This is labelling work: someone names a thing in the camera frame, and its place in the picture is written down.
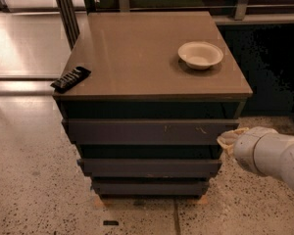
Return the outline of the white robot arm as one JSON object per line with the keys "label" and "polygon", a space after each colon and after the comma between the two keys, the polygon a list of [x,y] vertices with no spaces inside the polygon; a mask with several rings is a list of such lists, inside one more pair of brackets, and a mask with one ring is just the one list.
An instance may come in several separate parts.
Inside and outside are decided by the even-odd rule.
{"label": "white robot arm", "polygon": [[218,144],[246,171],[284,182],[294,192],[294,136],[273,128],[253,127],[226,131]]}

